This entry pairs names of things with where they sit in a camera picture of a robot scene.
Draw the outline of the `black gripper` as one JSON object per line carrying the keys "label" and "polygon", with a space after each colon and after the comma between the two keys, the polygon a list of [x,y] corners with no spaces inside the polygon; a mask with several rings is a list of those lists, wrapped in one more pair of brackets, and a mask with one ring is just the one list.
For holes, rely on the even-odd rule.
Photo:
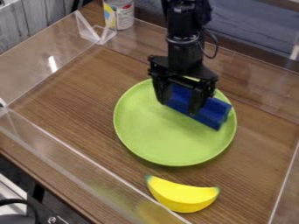
{"label": "black gripper", "polygon": [[195,116],[207,99],[213,96],[219,76],[200,60],[191,61],[189,58],[172,59],[168,56],[150,55],[148,61],[150,64],[148,74],[152,78],[156,100],[163,105],[169,101],[173,92],[172,83],[193,88],[188,114]]}

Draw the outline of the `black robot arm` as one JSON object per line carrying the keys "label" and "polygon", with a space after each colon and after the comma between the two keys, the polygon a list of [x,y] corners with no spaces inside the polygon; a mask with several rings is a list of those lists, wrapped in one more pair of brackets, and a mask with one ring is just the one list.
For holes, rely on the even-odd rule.
{"label": "black robot arm", "polygon": [[204,66],[205,25],[211,21],[209,0],[161,0],[167,22],[168,54],[148,57],[156,100],[165,105],[173,85],[191,91],[187,114],[195,116],[213,96],[219,76]]}

